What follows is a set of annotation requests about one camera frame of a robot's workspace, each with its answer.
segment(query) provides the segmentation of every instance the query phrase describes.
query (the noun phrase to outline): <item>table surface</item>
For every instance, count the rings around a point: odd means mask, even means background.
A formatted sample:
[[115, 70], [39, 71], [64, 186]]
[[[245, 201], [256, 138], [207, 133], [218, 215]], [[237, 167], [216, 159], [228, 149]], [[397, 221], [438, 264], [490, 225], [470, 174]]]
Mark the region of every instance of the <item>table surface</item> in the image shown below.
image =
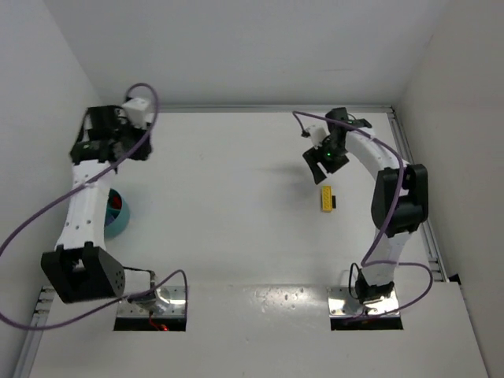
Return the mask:
[[[355, 115], [394, 145], [387, 114]], [[125, 163], [114, 181], [132, 218], [107, 250], [159, 276], [186, 270], [187, 331], [112, 332], [112, 307], [45, 332], [31, 378], [486, 376], [454, 284], [405, 311], [402, 331], [330, 331], [325, 288], [345, 284], [372, 242], [374, 182], [350, 156], [323, 182], [337, 209], [322, 213], [299, 135], [289, 113], [162, 114], [150, 160]], [[419, 232], [401, 260], [427, 262]], [[405, 303], [427, 276], [400, 268], [395, 282]], [[56, 300], [48, 323], [97, 304]]]

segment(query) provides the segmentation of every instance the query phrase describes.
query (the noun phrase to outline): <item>yellow object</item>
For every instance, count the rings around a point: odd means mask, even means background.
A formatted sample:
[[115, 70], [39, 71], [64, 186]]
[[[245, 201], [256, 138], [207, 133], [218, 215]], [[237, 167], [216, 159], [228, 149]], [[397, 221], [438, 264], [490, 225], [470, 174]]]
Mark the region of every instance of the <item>yellow object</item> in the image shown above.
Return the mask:
[[325, 213], [332, 211], [332, 189], [328, 185], [322, 187], [322, 211]]

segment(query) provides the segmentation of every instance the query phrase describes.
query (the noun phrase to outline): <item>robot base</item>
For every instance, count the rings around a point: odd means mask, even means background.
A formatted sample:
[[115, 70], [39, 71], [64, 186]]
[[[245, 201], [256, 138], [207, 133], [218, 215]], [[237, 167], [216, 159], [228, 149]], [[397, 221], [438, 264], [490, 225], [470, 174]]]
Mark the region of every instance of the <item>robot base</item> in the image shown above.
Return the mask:
[[[163, 286], [169, 293], [169, 306], [163, 313], [153, 313], [152, 322], [164, 325], [166, 331], [186, 330], [185, 289], [183, 286]], [[149, 311], [126, 300], [117, 306], [114, 331], [157, 331], [149, 322]]]
[[332, 331], [403, 329], [399, 311], [373, 317], [399, 307], [395, 290], [388, 298], [362, 305], [350, 296], [348, 287], [330, 287], [328, 304]]

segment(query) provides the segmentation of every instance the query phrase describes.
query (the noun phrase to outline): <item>white wall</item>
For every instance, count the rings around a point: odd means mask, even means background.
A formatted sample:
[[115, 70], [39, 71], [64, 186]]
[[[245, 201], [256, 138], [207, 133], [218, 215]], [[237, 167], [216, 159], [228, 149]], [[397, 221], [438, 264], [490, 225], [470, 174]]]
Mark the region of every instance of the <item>white wall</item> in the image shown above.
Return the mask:
[[448, 0], [45, 0], [105, 101], [397, 101]]
[[[99, 103], [42, 0], [0, 1], [0, 239], [70, 187], [68, 152], [86, 106]], [[0, 259], [0, 309], [29, 322], [66, 208], [39, 219]], [[0, 324], [0, 377], [24, 333]]]
[[504, 2], [451, 2], [399, 106], [492, 376], [504, 376]]

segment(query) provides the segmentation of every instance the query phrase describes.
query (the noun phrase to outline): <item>teal bowl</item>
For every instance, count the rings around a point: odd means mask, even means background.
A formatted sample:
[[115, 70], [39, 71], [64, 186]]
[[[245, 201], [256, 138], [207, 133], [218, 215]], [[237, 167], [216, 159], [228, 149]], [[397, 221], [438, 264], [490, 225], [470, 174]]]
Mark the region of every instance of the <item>teal bowl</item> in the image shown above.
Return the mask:
[[129, 206], [114, 189], [110, 189], [105, 214], [105, 238], [112, 239], [126, 229], [129, 222]]

